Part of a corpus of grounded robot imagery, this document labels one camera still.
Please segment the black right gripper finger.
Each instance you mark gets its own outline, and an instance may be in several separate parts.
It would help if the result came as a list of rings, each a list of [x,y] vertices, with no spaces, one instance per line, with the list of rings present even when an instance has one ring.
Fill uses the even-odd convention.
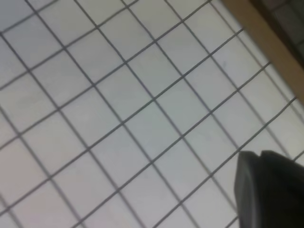
[[[274,151],[241,151],[234,184],[241,228],[302,228],[304,168]]]

